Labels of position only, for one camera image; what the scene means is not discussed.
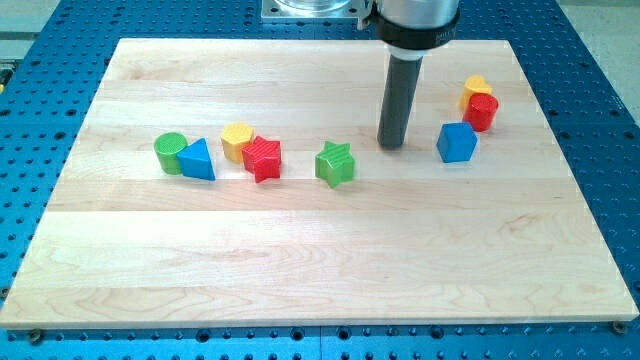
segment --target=red cylinder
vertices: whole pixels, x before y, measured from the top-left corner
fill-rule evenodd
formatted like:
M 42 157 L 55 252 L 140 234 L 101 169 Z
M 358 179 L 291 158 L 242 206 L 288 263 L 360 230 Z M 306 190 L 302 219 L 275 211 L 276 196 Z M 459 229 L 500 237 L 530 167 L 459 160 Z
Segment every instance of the red cylinder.
M 476 93 L 469 98 L 469 106 L 464 112 L 462 121 L 471 124 L 474 131 L 487 131 L 493 123 L 498 111 L 498 99 L 491 94 Z

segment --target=blue triangular prism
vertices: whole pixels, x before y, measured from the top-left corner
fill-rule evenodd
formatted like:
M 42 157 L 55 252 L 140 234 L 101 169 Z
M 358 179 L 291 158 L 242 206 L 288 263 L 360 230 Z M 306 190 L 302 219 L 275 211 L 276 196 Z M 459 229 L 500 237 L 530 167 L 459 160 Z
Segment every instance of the blue triangular prism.
M 178 153 L 182 175 L 204 180 L 215 180 L 209 149 L 204 138 L 194 142 Z

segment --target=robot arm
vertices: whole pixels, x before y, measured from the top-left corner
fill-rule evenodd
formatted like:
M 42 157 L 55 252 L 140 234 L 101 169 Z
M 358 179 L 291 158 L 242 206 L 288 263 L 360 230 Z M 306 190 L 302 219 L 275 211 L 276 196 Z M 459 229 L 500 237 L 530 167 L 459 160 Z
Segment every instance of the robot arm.
M 455 36 L 459 0 L 377 0 L 359 27 L 376 23 L 376 35 L 389 44 L 391 57 L 378 126 L 385 149 L 402 146 L 422 57 Z

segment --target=green cylinder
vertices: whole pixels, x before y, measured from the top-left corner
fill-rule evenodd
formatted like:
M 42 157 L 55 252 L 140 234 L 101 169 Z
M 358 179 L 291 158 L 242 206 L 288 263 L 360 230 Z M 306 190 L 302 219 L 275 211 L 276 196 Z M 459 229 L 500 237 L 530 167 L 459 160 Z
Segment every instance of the green cylinder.
M 170 175 L 182 173 L 178 162 L 178 153 L 188 145 L 187 138 L 177 132 L 160 135 L 153 144 L 162 170 Z

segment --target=green block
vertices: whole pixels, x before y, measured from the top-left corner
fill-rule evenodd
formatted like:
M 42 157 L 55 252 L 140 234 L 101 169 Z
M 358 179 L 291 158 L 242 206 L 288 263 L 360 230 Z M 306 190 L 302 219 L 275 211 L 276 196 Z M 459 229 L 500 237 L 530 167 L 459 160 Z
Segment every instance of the green block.
M 316 155 L 316 177 L 326 180 L 331 188 L 353 180 L 356 161 L 350 150 L 350 144 L 325 142 L 324 149 Z
M 164 172 L 170 175 L 182 173 L 180 162 L 178 162 L 178 153 L 187 145 L 187 139 L 184 135 L 177 132 L 162 134 L 156 139 L 153 149 Z

